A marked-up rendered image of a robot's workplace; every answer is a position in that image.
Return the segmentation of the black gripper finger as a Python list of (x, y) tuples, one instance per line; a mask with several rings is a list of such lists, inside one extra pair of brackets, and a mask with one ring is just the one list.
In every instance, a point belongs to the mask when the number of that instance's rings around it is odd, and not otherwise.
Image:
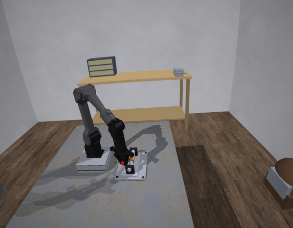
[(127, 166), (127, 165), (128, 165), (128, 159), (129, 159), (129, 156), (127, 156), (127, 155), (123, 155), (123, 156), (121, 157), (121, 159), (123, 160), (124, 165)]
[(123, 160), (121, 159), (122, 155), (117, 155), (116, 153), (114, 154), (114, 156), (117, 158), (117, 160), (119, 161), (119, 163), (121, 163)]

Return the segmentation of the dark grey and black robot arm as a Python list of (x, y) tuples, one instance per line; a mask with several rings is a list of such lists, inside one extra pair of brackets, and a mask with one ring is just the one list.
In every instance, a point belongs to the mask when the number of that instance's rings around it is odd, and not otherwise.
[(92, 105), (100, 112), (100, 117), (108, 126), (108, 131), (113, 138), (115, 146), (122, 146), (125, 144), (125, 138), (123, 130), (125, 125), (122, 120), (116, 118), (113, 113), (104, 107), (98, 96), (96, 95), (96, 89), (92, 84), (87, 84), (79, 88), (75, 88), (73, 95), (76, 103), (78, 104), (82, 120), (85, 126), (83, 132), (83, 140), (85, 143), (85, 152), (87, 158), (101, 158), (104, 150), (101, 149), (100, 138), (101, 132), (94, 126), (90, 110), (87, 102), (91, 102)]

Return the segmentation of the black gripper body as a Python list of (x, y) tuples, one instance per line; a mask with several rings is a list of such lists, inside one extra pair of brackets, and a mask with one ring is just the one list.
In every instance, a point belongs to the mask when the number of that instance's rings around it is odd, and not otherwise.
[(126, 143), (122, 146), (111, 146), (110, 151), (115, 152), (117, 155), (127, 155), (131, 158), (134, 156), (134, 153), (127, 149)]

